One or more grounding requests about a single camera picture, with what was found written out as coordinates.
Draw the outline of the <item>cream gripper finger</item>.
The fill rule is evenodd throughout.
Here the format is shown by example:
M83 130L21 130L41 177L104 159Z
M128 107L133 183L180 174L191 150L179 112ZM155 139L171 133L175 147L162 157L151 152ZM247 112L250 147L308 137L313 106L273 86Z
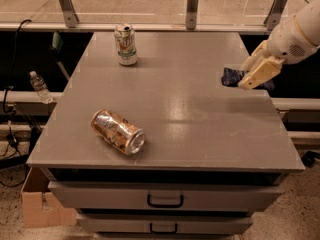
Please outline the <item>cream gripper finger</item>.
M263 59L264 59L264 55L262 52L252 53L243 62L242 66L240 67L240 70L245 73L249 73L249 72L255 70L260 65L260 63L262 62Z
M283 59L275 57L263 59L258 66L254 67L242 78L238 86L245 90L258 87L277 76L281 72L283 62Z

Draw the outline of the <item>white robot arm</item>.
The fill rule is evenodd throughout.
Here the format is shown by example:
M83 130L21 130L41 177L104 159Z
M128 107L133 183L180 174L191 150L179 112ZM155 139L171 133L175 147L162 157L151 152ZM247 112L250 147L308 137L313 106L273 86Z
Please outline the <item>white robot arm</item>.
M238 83L253 89L280 72L284 64L297 64L315 54L320 46L320 0L312 0L296 14L279 23L244 61L246 71Z

